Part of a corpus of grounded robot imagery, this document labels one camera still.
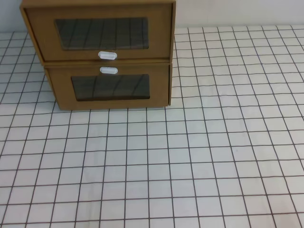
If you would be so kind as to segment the brown shoebox drawer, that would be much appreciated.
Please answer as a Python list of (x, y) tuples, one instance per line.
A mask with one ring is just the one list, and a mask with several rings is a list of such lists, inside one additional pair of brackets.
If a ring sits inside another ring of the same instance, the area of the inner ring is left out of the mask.
[(171, 4), (27, 8), (44, 61), (168, 58)]
[(99, 65), (46, 68), (62, 110), (146, 108), (168, 106), (171, 64), (111, 66), (115, 75), (102, 74)]

